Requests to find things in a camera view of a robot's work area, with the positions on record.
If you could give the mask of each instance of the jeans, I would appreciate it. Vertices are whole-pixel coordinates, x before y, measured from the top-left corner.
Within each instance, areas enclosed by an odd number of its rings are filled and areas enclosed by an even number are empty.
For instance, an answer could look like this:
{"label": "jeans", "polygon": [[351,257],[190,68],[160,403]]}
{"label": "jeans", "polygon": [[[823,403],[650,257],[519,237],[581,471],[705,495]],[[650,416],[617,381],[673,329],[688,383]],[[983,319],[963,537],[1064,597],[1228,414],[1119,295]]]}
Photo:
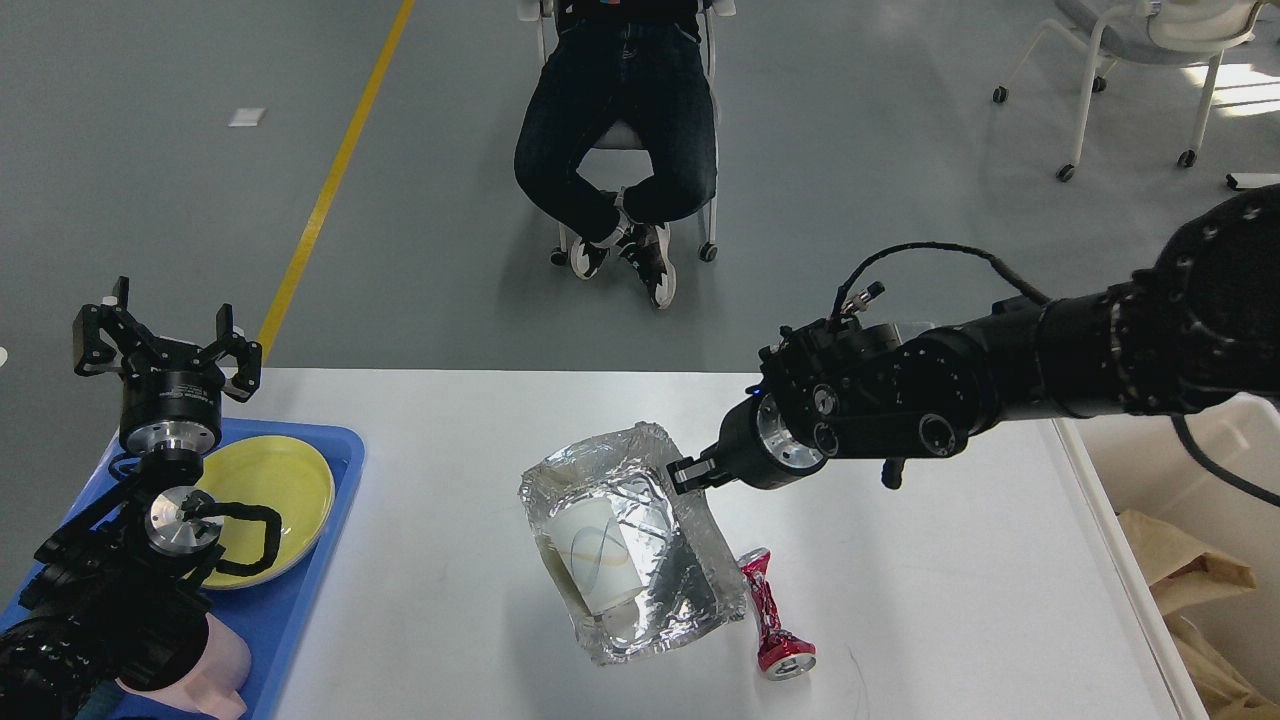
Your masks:
{"label": "jeans", "polygon": [[716,193],[716,111],[698,41],[672,24],[580,20],[543,68],[516,143],[516,181],[544,213],[589,242],[618,211],[577,168],[626,120],[653,176],[626,190],[623,210],[657,224],[696,213]]}

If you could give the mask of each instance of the aluminum foil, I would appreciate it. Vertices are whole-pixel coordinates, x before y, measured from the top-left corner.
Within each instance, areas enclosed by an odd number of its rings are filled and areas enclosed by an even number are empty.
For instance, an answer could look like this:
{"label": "aluminum foil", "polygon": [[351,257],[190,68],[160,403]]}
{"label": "aluminum foil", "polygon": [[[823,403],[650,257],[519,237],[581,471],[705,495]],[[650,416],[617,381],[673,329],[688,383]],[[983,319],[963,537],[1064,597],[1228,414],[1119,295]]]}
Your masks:
{"label": "aluminum foil", "polygon": [[[677,496],[664,468],[682,457],[662,427],[634,428],[571,445],[530,468],[520,500],[534,543],[596,665],[627,662],[694,642],[746,615],[746,584],[701,492]],[[559,509],[604,497],[645,589],[593,616],[547,534]]]}

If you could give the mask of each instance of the sneaker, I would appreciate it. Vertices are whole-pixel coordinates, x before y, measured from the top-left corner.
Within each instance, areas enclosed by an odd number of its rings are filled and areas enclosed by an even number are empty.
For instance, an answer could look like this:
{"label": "sneaker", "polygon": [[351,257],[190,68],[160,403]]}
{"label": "sneaker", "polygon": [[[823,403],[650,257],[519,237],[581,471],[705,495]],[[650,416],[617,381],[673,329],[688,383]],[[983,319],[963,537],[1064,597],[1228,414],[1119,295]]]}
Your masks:
{"label": "sneaker", "polygon": [[[600,191],[600,195],[603,195],[611,205],[617,202],[617,192]],[[608,247],[591,245],[579,237],[573,240],[573,243],[568,249],[568,266],[573,270],[573,274],[577,275],[579,279],[589,281],[595,277],[595,273],[599,272],[600,265],[604,264],[604,259],[608,256]]]}
{"label": "sneaker", "polygon": [[658,310],[666,310],[676,299],[676,266],[667,256],[669,245],[671,229],[664,224],[635,225],[618,241],[618,255],[635,268]]}

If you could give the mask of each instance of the pink cup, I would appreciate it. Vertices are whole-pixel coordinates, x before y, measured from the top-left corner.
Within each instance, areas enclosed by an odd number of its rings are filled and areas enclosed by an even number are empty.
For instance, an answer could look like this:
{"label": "pink cup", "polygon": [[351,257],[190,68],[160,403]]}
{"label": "pink cup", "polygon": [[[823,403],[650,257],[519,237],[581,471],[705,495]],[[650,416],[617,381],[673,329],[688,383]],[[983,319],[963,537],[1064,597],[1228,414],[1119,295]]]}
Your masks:
{"label": "pink cup", "polygon": [[191,670],[172,685],[157,691],[136,691],[120,680],[124,692],[154,700],[187,712],[204,712],[218,720],[237,720],[244,714],[244,701],[236,692],[248,676],[248,646],[230,628],[210,614],[205,652]]}

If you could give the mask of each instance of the black robotic arm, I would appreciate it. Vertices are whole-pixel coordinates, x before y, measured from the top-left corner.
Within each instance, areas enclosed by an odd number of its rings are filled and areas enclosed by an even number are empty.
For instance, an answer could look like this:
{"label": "black robotic arm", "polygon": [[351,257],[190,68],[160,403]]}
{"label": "black robotic arm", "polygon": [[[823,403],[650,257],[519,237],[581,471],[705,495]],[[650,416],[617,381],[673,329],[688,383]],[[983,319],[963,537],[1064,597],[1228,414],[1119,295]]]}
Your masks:
{"label": "black robotic arm", "polygon": [[[901,249],[942,247],[914,243]],[[1280,395],[1280,186],[1236,196],[1183,225],[1156,264],[1103,292],[1023,295],[954,327],[902,338],[856,314],[883,287],[782,328],[760,350],[759,386],[698,459],[672,462],[680,492],[741,479],[782,487],[828,459],[886,459],[897,487],[909,457],[950,457],[1002,420],[1185,415],[1235,392]],[[890,254],[881,252],[876,259]]]}
{"label": "black robotic arm", "polygon": [[[172,684],[204,652],[211,603],[201,583],[214,570],[253,575],[279,552],[275,510],[218,502],[195,487],[202,455],[221,441],[221,396],[244,402],[259,388],[261,345],[234,327],[230,305],[205,347],[156,336],[129,313],[128,296],[122,277],[73,324],[76,374],[122,380],[122,452],[109,466],[116,483],[36,551],[44,566],[18,598],[29,614],[0,629],[6,720],[74,717],[111,678],[138,689]],[[218,366],[228,355],[230,379]],[[257,562],[223,557],[227,518],[265,525]]]}

